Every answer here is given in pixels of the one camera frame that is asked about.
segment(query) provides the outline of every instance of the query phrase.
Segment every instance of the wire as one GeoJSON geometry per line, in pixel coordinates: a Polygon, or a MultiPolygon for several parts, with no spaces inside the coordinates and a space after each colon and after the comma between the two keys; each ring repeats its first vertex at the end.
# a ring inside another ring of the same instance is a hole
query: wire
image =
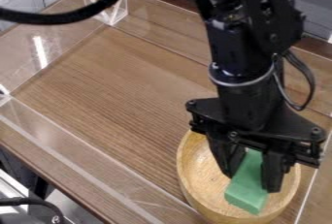
{"type": "Polygon", "coordinates": [[[118,0],[99,0],[97,3],[75,11],[62,14],[54,14],[54,15],[26,13],[0,8],[0,19],[8,20],[11,22],[18,22],[22,24],[32,24],[32,25],[70,24],[73,22],[82,21],[95,16],[117,2],[118,0]]]}
{"type": "Polygon", "coordinates": [[[59,218],[58,223],[64,224],[63,213],[62,213],[60,209],[54,204],[51,204],[43,200],[32,199],[32,198],[16,197],[16,198],[0,199],[0,207],[14,207],[14,206],[20,206],[20,205],[39,205],[39,206],[44,206],[44,207],[50,208],[59,218]]]}
{"type": "Polygon", "coordinates": [[[284,58],[291,63],[291,65],[303,73],[303,75],[307,78],[309,88],[311,88],[305,103],[303,105],[296,104],[293,102],[293,100],[289,98],[289,96],[287,95],[287,92],[284,90],[284,86],[283,86],[283,83],[280,81],[277,72],[273,73],[277,88],[279,88],[279,91],[283,95],[285,102],[296,111],[300,112],[307,108],[309,102],[312,101],[312,97],[313,97],[313,93],[315,93],[315,76],[313,76],[312,71],[311,71],[309,67],[307,66],[307,64],[297,58],[297,56],[295,55],[295,53],[291,50],[288,50],[285,52],[284,58]]]}

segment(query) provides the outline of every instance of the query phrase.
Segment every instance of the green block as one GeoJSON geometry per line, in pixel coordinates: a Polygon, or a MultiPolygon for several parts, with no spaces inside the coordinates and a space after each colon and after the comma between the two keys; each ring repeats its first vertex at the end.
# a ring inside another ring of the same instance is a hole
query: green block
{"type": "Polygon", "coordinates": [[[259,215],[265,207],[269,193],[261,182],[263,154],[249,150],[226,189],[228,202],[259,215]]]}

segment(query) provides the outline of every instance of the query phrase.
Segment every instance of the wooden bowl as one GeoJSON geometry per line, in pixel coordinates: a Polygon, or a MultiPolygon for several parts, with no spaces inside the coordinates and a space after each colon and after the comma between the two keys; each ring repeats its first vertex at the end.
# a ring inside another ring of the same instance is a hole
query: wooden bowl
{"type": "Polygon", "coordinates": [[[260,215],[232,206],[225,199],[229,178],[222,174],[204,135],[188,132],[178,149],[178,176],[190,205],[216,224],[269,223],[289,205],[300,186],[301,168],[285,175],[280,193],[269,194],[260,215]]]}

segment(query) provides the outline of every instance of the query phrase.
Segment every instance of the wooden surface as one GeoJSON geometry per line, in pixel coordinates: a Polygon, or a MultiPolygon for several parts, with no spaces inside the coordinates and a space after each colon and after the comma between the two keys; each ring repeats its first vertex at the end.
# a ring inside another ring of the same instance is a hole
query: wooden surface
{"type": "Polygon", "coordinates": [[[213,157],[206,137],[188,132],[177,154],[178,176],[186,199],[201,214],[216,224],[267,224],[285,210],[300,186],[301,166],[285,176],[281,192],[269,194],[259,215],[230,205],[224,198],[229,178],[213,157]]]}
{"type": "MultiPolygon", "coordinates": [[[[189,114],[185,102],[192,98],[216,95],[214,86],[206,76],[209,61],[209,55],[206,57],[204,55],[208,52],[204,44],[206,35],[202,33],[204,27],[201,22],[197,22],[194,13],[170,6],[165,7],[158,1],[154,1],[154,5],[151,0],[146,0],[145,3],[143,8],[131,6],[134,12],[121,23],[121,27],[99,29],[62,57],[62,60],[16,91],[15,96],[97,150],[119,160],[185,201],[176,165],[177,149],[188,131],[189,114]],[[180,20],[185,20],[186,25],[182,25],[180,20]],[[149,40],[154,37],[160,40],[151,43],[149,40]],[[186,41],[200,46],[186,46],[186,41]]],[[[303,50],[297,52],[316,70],[323,71],[319,93],[328,97],[330,88],[324,84],[331,77],[328,62],[322,66],[322,59],[315,54],[303,50]]],[[[291,80],[295,97],[299,100],[305,94],[305,87],[299,86],[296,75],[291,80]]],[[[301,114],[330,130],[328,99],[326,102],[316,100],[312,108],[315,111],[305,111],[301,114]]],[[[94,183],[87,181],[83,175],[64,168],[60,161],[48,158],[43,150],[28,143],[22,145],[22,137],[14,130],[4,126],[2,129],[8,134],[7,139],[2,137],[3,146],[98,217],[111,222],[113,213],[107,211],[111,201],[106,194],[103,195],[103,191],[95,192],[94,183]]],[[[43,137],[43,129],[35,132],[43,137]]],[[[111,175],[107,173],[102,158],[97,159],[94,156],[89,159],[90,151],[79,148],[75,153],[75,146],[68,149],[71,146],[67,141],[56,137],[54,146],[62,153],[71,152],[78,163],[86,159],[85,163],[81,162],[82,169],[97,174],[105,183],[111,183],[111,175]]],[[[299,194],[273,223],[288,224],[295,221],[311,176],[312,169],[304,168],[299,194]]],[[[319,205],[331,204],[316,197],[312,201],[319,205]]],[[[331,212],[326,212],[324,218],[331,218],[331,212]]]]}

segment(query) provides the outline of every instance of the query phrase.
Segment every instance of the green sponge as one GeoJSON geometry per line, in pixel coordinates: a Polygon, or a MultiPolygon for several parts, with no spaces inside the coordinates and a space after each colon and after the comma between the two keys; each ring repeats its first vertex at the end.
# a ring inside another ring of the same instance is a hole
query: green sponge
{"type": "Polygon", "coordinates": [[[226,189],[228,202],[259,215],[265,207],[269,193],[261,183],[263,154],[249,150],[226,189]]]}

